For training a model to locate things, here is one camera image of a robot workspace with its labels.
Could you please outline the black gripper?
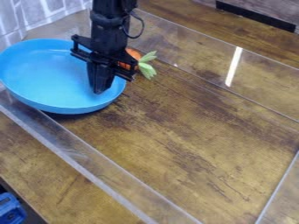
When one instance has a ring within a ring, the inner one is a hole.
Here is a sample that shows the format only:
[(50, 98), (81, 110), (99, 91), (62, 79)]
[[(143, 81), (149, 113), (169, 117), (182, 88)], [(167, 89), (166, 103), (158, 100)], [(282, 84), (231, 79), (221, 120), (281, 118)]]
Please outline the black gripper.
[[(126, 50), (119, 52), (103, 53), (91, 49), (91, 38), (78, 34), (71, 36), (74, 46), (70, 54), (78, 59), (89, 62), (89, 83), (95, 94), (103, 93), (111, 88), (115, 75), (127, 81), (135, 79), (138, 60), (129, 54)], [(111, 66), (101, 63), (109, 60)]]

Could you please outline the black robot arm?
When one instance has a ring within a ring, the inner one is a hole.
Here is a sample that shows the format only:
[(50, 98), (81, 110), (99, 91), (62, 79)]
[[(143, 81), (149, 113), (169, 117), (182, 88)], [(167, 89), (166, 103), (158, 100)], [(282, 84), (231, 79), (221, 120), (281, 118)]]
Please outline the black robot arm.
[(71, 55), (87, 63), (89, 84), (95, 94), (111, 88), (115, 77), (134, 79), (138, 60), (127, 52), (127, 40), (138, 39), (143, 31), (130, 35), (130, 20), (145, 20), (135, 14), (138, 0), (93, 0), (91, 37), (71, 36)]

